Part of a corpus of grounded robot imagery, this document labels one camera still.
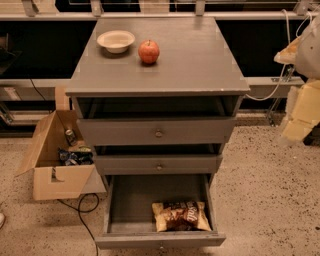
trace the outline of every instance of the white bowl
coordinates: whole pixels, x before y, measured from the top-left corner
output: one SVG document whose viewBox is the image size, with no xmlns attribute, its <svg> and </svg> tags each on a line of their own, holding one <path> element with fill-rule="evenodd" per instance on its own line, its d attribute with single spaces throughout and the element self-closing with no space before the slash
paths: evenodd
<svg viewBox="0 0 320 256">
<path fill-rule="evenodd" d="M 97 39 L 98 44 L 107 48 L 111 53 L 125 52 L 134 41 L 134 35 L 123 30 L 114 30 L 103 33 Z"/>
</svg>

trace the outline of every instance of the open cardboard box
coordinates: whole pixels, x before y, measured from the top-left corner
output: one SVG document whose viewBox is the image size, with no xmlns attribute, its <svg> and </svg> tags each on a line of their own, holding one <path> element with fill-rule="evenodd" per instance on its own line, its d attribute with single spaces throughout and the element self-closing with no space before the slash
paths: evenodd
<svg viewBox="0 0 320 256">
<path fill-rule="evenodd" d="M 76 121 L 75 110 L 56 110 L 38 122 L 16 173 L 34 170 L 35 200 L 78 198 L 80 194 L 106 192 L 94 164 L 62 166 L 60 162 L 58 148 L 75 150 L 84 145 Z M 74 147 L 69 146 L 65 137 L 67 129 L 72 129 L 77 136 L 78 144 Z"/>
</svg>

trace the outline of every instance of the apple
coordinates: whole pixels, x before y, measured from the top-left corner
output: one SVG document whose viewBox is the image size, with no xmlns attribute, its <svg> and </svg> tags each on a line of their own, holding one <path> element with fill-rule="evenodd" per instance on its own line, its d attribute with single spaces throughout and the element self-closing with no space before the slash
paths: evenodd
<svg viewBox="0 0 320 256">
<path fill-rule="evenodd" d="M 155 63 L 159 57 L 160 49 L 153 40 L 144 40 L 138 49 L 139 56 L 144 63 Z"/>
</svg>

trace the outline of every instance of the speckled floor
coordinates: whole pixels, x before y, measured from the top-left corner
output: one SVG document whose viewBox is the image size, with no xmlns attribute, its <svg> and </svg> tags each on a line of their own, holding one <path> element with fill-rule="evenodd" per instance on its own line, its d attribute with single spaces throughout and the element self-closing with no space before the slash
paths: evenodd
<svg viewBox="0 0 320 256">
<path fill-rule="evenodd" d="M 99 255 L 320 255 L 320 147 L 284 147 L 267 122 L 234 129 L 211 193 L 218 230 L 227 239 L 218 248 L 120 249 Z M 30 139 L 0 139 L 0 255 L 93 256 L 95 246 L 77 213 L 58 201 L 32 200 L 32 172 L 14 176 Z M 102 233 L 105 195 L 83 214 L 94 235 Z M 78 200 L 67 200 L 77 206 Z M 84 207 L 94 200 L 86 199 Z"/>
</svg>

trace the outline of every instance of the chip bag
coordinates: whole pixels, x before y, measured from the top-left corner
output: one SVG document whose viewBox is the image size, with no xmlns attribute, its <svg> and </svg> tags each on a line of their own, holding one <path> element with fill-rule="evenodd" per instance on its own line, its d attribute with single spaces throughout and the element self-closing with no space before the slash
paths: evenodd
<svg viewBox="0 0 320 256">
<path fill-rule="evenodd" d="M 153 203 L 157 232 L 161 231 L 211 231 L 204 212 L 204 202 Z"/>
</svg>

